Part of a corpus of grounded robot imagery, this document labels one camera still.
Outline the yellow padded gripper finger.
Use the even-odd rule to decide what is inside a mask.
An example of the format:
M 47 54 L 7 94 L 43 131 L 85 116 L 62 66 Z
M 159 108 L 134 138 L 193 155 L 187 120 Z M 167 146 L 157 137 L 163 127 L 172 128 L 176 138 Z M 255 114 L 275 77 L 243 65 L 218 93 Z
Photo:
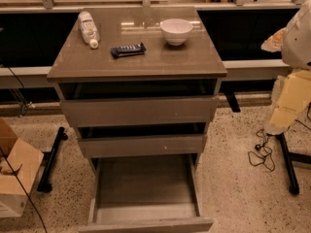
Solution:
M 311 103 L 311 72 L 292 72 L 279 76 L 273 85 L 271 107 L 264 130 L 270 135 L 286 132 L 298 115 Z

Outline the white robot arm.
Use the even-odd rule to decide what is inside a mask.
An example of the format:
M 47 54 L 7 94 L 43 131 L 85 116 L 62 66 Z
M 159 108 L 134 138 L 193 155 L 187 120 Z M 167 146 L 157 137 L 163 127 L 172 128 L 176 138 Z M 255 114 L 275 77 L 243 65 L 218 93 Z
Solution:
M 264 130 L 279 135 L 288 130 L 297 116 L 311 103 L 311 1 L 305 2 L 288 22 L 263 42 L 261 48 L 281 52 L 293 71 L 279 76 L 273 85 L 271 108 Z

